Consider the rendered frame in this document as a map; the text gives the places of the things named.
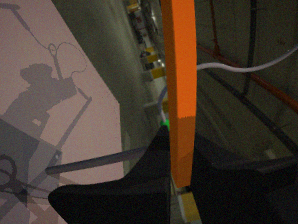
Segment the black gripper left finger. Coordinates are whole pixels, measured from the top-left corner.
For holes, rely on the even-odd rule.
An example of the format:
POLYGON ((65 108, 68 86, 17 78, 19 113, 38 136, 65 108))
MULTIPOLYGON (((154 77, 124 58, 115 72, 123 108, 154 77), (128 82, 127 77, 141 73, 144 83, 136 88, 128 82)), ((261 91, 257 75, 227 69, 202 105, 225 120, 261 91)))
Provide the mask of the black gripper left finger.
POLYGON ((128 175, 59 186, 48 201, 67 224, 170 224, 170 172, 169 129, 161 125, 128 175))

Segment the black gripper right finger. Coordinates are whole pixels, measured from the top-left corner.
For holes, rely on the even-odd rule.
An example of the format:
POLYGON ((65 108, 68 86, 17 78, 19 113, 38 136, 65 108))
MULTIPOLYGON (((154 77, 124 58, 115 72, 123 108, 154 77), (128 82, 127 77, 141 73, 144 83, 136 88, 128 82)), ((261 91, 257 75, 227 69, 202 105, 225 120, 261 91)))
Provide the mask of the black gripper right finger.
POLYGON ((194 132, 193 197, 202 224, 243 224, 263 194, 298 183, 298 155, 251 161, 194 132))

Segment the orange handle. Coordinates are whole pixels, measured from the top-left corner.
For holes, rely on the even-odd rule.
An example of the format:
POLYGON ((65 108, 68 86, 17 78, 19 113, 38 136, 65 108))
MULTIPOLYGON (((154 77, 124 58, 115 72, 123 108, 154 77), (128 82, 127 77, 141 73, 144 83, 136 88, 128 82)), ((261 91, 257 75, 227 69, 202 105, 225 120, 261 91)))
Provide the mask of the orange handle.
POLYGON ((194 0, 161 0, 165 39, 170 164, 177 188, 192 183, 197 47, 194 0))

